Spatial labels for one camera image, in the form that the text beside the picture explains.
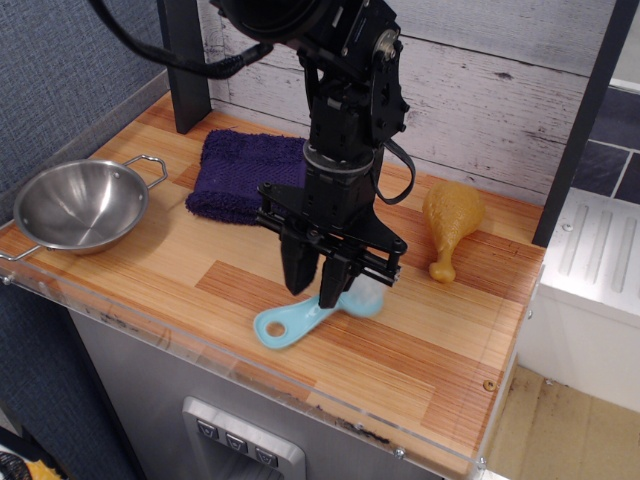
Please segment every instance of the black cable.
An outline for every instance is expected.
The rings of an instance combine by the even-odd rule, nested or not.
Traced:
[[[187,72],[203,75],[207,78],[222,80],[235,75],[243,67],[252,64],[268,55],[273,50],[273,45],[259,43],[245,50],[240,55],[225,58],[219,62],[204,63],[191,60],[178,55],[170,50],[149,45],[132,37],[111,15],[109,9],[102,0],[88,0],[96,14],[111,32],[130,50],[147,60],[162,65],[185,70]]]
[[[375,181],[373,182],[373,188],[375,189],[376,195],[378,195],[380,200],[382,200],[387,205],[396,205],[400,203],[402,200],[404,200],[405,198],[407,198],[411,193],[411,190],[413,190],[413,186],[416,183],[416,166],[414,165],[413,160],[411,159],[409,154],[405,152],[404,149],[393,140],[391,139],[387,140],[384,143],[384,146],[387,147],[387,149],[391,153],[393,153],[396,157],[398,157],[402,161],[402,163],[404,163],[407,167],[409,167],[409,171],[411,172],[411,181],[409,182],[409,185],[407,185],[407,188],[405,188],[402,191],[402,193],[400,193],[400,195],[398,195],[397,197],[393,197],[393,198],[385,197],[380,191],[380,189],[378,188],[377,183]]]

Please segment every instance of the control panel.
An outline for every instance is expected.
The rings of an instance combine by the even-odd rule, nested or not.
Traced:
[[[293,443],[194,397],[182,416],[202,479],[306,480],[304,452]]]

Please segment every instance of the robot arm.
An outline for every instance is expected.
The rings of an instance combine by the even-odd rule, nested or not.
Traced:
[[[109,23],[113,19],[109,20],[102,0],[89,1],[133,49],[132,39]],[[407,245],[376,217],[373,203],[376,196],[387,203],[399,202],[410,192],[415,175],[411,158],[391,140],[404,131],[404,115],[409,110],[398,79],[402,44],[395,13],[383,0],[210,3],[240,32],[259,42],[238,56],[234,65],[242,68],[280,43],[297,52],[305,71],[311,130],[303,152],[307,168],[304,188],[271,183],[258,188],[263,198],[258,223],[280,236],[287,288],[297,295],[311,283],[320,254],[326,256],[320,288],[322,308],[334,307],[360,274],[393,285]],[[146,58],[157,57],[157,52],[148,54],[145,48],[137,47],[134,50],[147,53]],[[162,51],[165,61],[155,61],[181,68],[166,61],[168,53]],[[239,70],[234,66],[220,72],[219,63],[202,65],[208,70],[197,71],[197,66],[189,65],[190,71],[221,78]],[[384,199],[378,190],[385,148],[412,172],[411,184],[391,200]],[[287,213],[276,213],[274,204]]]

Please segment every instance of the black frame post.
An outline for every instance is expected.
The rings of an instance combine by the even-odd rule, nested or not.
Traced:
[[[533,237],[535,245],[541,247],[549,245],[600,105],[609,88],[620,52],[629,34],[638,3],[638,0],[618,0],[613,7],[591,77]]]
[[[204,61],[198,5],[195,0],[158,0],[164,47],[194,60]],[[176,130],[187,133],[211,111],[205,77],[168,68]]]

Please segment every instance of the wooden countertop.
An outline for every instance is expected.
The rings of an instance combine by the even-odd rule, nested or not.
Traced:
[[[234,358],[227,367],[237,381],[250,379],[382,448],[402,446],[418,463],[464,476],[465,457],[481,453],[500,390],[483,385],[502,381],[540,270],[544,249],[530,239],[541,208],[482,193],[485,220],[456,250],[456,281],[442,285],[427,272],[436,254],[420,212],[436,179],[419,174],[400,205],[376,204],[381,220],[409,244],[382,312],[373,319],[336,313],[297,344],[273,351],[255,337],[254,317],[317,293],[319,279],[293,298],[283,286],[276,234],[186,210],[202,142],[223,128],[281,134],[215,112],[187,135],[176,134],[167,95],[93,156],[124,162],[144,153],[166,161],[169,180],[150,190],[140,224],[106,252],[42,250],[20,262],[0,260],[0,271],[38,277],[31,288],[153,334],[160,348],[164,339],[198,361]],[[133,168],[155,178],[157,165],[143,163]],[[407,180],[404,169],[387,165],[380,185],[391,195]],[[0,235],[3,252],[32,245],[15,226]]]

